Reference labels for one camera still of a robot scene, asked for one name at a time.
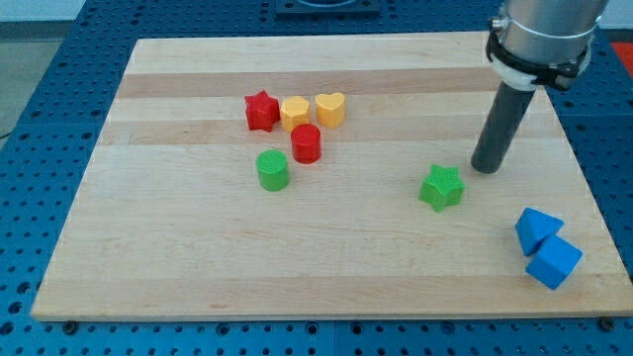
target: wooden board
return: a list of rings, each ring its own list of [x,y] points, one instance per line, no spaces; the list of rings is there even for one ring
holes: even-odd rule
[[[142,40],[32,313],[42,320],[497,318],[631,314],[633,288],[538,91],[504,167],[470,154],[498,85],[483,33]],[[242,96],[348,95],[323,156],[261,189]],[[431,163],[467,190],[417,199]],[[556,292],[524,272],[524,207],[585,252]]]

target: green cylinder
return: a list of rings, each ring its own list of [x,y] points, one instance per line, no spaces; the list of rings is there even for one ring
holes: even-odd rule
[[[280,191],[290,183],[288,159],[283,152],[277,149],[263,151],[257,156],[256,165],[259,184],[265,190]]]

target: toy block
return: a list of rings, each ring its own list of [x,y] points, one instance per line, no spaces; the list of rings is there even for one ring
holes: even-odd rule
[[[526,256],[536,252],[541,242],[563,227],[563,222],[532,208],[525,208],[514,226]]]
[[[338,128],[345,120],[345,95],[318,94],[316,102],[316,119],[328,129]]]
[[[312,124],[299,125],[290,133],[293,156],[299,163],[310,164],[320,158],[320,130]]]
[[[246,101],[246,120],[248,129],[271,132],[279,121],[279,102],[268,96],[265,90],[257,95],[244,97]]]
[[[419,199],[430,204],[435,212],[441,212],[447,206],[459,204],[465,188],[458,167],[432,164],[430,174],[422,182]]]
[[[289,133],[299,125],[310,123],[310,102],[300,96],[284,100],[280,112],[281,125]]]
[[[561,237],[551,234],[541,243],[525,272],[556,290],[572,274],[582,257],[582,251]]]
[[[267,191],[280,191],[290,183],[288,160],[286,155],[277,150],[269,149],[257,156],[257,175],[259,184]]]

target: red cylinder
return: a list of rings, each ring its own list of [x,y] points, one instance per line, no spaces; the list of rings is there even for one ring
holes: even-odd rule
[[[290,133],[293,156],[299,163],[309,164],[320,158],[320,131],[312,124],[299,125]]]

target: black cylindrical rod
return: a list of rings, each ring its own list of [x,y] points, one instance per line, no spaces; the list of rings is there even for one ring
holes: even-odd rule
[[[471,158],[475,169],[488,174],[498,171],[533,96],[533,91],[516,90],[501,82]]]

